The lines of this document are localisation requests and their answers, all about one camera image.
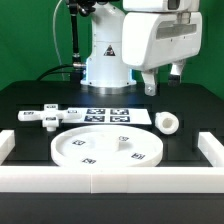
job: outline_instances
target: white rectangular block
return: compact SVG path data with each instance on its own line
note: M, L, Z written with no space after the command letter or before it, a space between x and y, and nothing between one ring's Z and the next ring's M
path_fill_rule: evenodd
M0 133L0 165L15 147L14 131L4 130Z
M224 146L210 132L199 133L198 148L213 167L224 167Z
M0 167L0 192L90 193L89 171L61 167Z

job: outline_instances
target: white cylinder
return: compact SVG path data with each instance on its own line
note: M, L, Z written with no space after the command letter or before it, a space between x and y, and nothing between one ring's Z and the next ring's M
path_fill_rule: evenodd
M165 135L171 135L179 128L179 120L169 112L156 113L155 126Z

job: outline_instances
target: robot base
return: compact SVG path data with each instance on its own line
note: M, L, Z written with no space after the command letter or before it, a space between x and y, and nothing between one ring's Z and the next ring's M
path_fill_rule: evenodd
M119 88L114 87L95 87L89 85L81 85L82 90L97 93L101 95L115 95L115 94L123 94L135 92L136 85L124 86Z

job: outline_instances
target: black cable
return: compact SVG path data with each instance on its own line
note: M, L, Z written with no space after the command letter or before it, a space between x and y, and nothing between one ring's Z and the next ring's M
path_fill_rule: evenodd
M72 64L65 64L65 65L60 65L57 67L54 67L52 69L47 70L46 72L44 72L41 76L39 76L36 81L41 81L41 79L43 79L44 77L48 76L49 74L51 74L52 72L62 69L62 68L73 68Z
M71 71L71 72L50 72L50 73L47 73L46 75L42 76L41 79L38 78L37 81L41 81L43 78L45 78L45 77L48 76L48 75L62 74L62 73L63 73L63 74L71 74L72 71Z

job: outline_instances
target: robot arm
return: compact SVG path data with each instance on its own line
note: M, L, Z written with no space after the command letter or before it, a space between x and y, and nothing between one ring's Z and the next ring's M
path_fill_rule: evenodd
M158 67L172 63L169 84L177 85L186 59L201 46L199 0L123 0L123 61L142 72L145 93L156 94Z

